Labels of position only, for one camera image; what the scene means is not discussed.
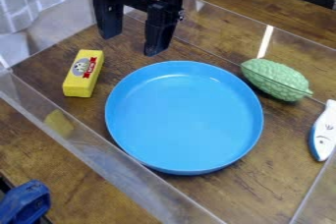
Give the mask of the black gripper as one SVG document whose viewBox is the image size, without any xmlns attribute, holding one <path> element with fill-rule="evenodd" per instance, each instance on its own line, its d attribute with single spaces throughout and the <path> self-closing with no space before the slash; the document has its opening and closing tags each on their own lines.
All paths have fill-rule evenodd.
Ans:
<svg viewBox="0 0 336 224">
<path fill-rule="evenodd" d="M 147 12 L 144 55 L 168 49 L 183 12 L 183 0 L 93 0 L 100 35 L 109 39 L 123 32 L 124 6 Z"/>
</svg>

